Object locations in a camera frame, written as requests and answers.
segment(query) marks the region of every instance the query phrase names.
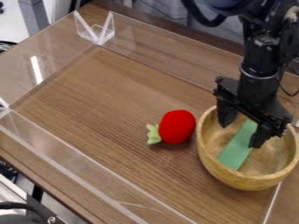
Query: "wooden table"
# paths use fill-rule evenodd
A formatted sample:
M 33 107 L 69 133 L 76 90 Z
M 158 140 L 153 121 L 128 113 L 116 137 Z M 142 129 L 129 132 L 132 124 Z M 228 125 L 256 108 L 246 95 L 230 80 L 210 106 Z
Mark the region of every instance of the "wooden table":
M 94 1 L 81 10 L 89 23 L 102 24 L 108 12 L 100 5 L 106 8 L 108 1 Z M 149 17 L 145 19 L 164 26 L 164 22 Z M 30 138 L 35 150 L 64 166 L 46 162 L 3 132 L 0 133 L 1 158 L 90 223 L 133 223 L 94 194 L 106 184 L 94 163 L 104 165 L 193 222 L 262 222 L 274 189 L 241 192 L 225 187 L 202 168 L 194 137 L 180 146 L 158 144 L 149 147 L 145 144 L 145 125 L 158 123 L 166 111 L 188 109 L 198 118 L 214 104 L 210 94 L 213 79 L 218 74 L 237 77 L 241 58 L 161 30 L 150 30 L 144 24 L 136 25 L 130 20 L 124 25 L 129 25 L 134 34 L 133 51 L 126 45 L 129 36 L 124 33 L 117 33 L 117 41 L 112 39 L 104 47 L 89 45 L 72 36 L 74 27 L 69 16 L 0 57 L 0 67 L 5 67 L 27 49 L 33 49 L 30 53 L 61 55 L 50 62 L 54 75 L 17 102 L 11 100 L 10 108 L 70 145 L 66 149 L 65 144 L 38 138 L 41 134 L 33 135 L 26 127 L 21 127 L 19 131 Z M 180 33 L 184 29 L 172 28 L 172 31 Z M 42 42 L 45 39 L 54 43 L 47 52 L 43 50 L 49 47 Z M 76 47 L 85 49 L 84 52 L 61 67 Z M 7 97 L 15 81 L 15 94 L 9 95 L 15 99 L 27 87 L 18 81 L 19 67 L 7 67 L 13 70 L 7 71 L 13 78 L 6 84 L 0 84 L 0 89 Z M 284 83 L 289 88 L 297 86 L 292 76 L 286 76 Z M 297 98 L 281 97 L 284 105 L 297 115 Z M 88 156 L 92 165 L 70 155 L 72 147 L 78 152 L 76 155 Z M 77 176 L 65 169 L 76 171 Z M 299 193 L 289 187 L 296 179 L 293 174 L 286 180 L 285 188 L 290 190 L 277 197 L 270 223 L 294 223 L 299 203 L 288 200 Z M 121 193 L 112 184 L 110 191 Z M 121 197 L 137 201 L 129 195 Z M 137 209 L 150 214 L 145 208 Z M 158 214 L 153 212 L 149 216 L 152 223 L 161 223 Z

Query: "red strawberry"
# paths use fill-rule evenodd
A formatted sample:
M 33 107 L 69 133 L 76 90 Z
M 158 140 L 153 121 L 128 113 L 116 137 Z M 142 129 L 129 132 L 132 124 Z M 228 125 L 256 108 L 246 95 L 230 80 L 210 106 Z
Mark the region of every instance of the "red strawberry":
M 181 144 L 192 136 L 196 120 L 186 110 L 174 110 L 168 112 L 160 124 L 146 125 L 148 144 L 157 144 L 164 141 L 168 144 Z

